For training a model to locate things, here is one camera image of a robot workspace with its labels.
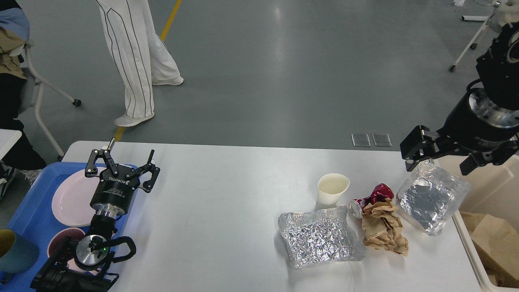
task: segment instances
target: yellow floor line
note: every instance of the yellow floor line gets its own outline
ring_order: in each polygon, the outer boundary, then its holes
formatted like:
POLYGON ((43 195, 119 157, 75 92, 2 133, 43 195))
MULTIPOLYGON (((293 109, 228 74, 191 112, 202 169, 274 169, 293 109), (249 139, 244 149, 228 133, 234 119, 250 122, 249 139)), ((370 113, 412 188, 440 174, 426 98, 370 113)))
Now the yellow floor line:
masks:
MULTIPOLYGON (((179 10, 180 3, 182 3, 182 0, 176 0, 175 6, 173 7, 173 11, 171 11, 171 15, 169 16, 168 22, 166 22, 166 26, 162 30, 162 33, 160 34, 160 39, 165 40, 166 36, 168 35, 169 28, 171 27, 171 24, 173 23, 173 19, 175 19, 176 12, 179 10)), ((121 140, 122 133, 125 131, 124 127, 117 127, 117 130, 115 131, 114 137, 115 141, 118 142, 121 140)))
POLYGON ((117 127, 117 130, 115 131, 115 134, 114 134, 116 142, 119 142, 121 140, 122 132, 124 132, 124 131, 125 131, 124 127, 117 127))
POLYGON ((182 0, 176 0, 175 7, 173 7, 173 11, 171 11, 171 15, 169 16, 168 22, 166 22, 166 26, 164 27, 164 30, 160 34, 160 39, 165 40, 166 36, 169 32, 169 27, 173 23, 173 19, 175 19, 176 12, 179 10, 180 3, 182 3, 182 0))

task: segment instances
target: teal cup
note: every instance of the teal cup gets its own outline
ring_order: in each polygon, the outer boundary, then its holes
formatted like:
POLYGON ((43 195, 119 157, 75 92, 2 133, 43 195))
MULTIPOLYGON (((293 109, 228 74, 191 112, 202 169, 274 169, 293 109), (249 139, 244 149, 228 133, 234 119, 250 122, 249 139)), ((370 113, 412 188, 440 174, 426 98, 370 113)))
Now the teal cup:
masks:
POLYGON ((5 272, 2 284, 13 274, 30 268, 38 259, 38 247, 11 229, 0 229, 0 271, 5 272))

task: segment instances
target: white table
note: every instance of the white table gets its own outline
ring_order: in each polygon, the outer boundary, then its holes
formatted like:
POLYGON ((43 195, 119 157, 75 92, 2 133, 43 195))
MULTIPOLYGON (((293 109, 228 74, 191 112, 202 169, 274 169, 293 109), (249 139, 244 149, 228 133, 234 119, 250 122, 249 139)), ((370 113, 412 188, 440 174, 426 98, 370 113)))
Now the white table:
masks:
MULTIPOLYGON (((63 161, 106 144, 75 142, 63 161)), ((351 179, 340 204, 381 182, 396 192, 409 176, 399 152, 117 142, 112 156, 141 166, 150 149, 161 173, 135 196, 124 235, 137 254, 112 265, 121 278, 111 292, 481 291, 452 221, 428 236, 403 219, 408 257, 369 248, 360 262, 289 265, 279 215, 314 210, 327 173, 351 179)), ((362 234, 359 220, 348 223, 362 234)))
POLYGON ((0 160, 9 152, 12 146, 22 137, 22 132, 0 129, 0 160))

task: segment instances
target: pink plate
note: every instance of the pink plate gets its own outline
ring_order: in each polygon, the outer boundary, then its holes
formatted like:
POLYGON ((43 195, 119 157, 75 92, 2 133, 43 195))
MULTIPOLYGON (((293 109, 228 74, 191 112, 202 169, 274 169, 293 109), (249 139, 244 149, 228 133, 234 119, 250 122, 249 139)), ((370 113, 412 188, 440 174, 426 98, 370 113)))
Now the pink plate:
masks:
POLYGON ((80 170, 69 176, 54 193, 52 198, 52 213, 56 219, 70 227, 90 225, 94 209, 90 201, 99 183, 99 178, 85 177, 85 171, 80 170))

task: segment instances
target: crumpled brown paper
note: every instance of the crumpled brown paper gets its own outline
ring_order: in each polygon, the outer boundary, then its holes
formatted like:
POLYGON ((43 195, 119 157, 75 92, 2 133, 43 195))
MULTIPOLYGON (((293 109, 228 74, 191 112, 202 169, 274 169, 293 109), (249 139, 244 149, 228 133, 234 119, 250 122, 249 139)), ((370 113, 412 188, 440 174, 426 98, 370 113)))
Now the crumpled brown paper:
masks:
POLYGON ((398 207, 391 204, 391 199, 385 202, 369 203, 362 214, 362 229, 364 230, 364 245, 375 249, 392 251, 407 256, 408 241, 402 236, 403 226, 400 218, 393 215, 398 207))

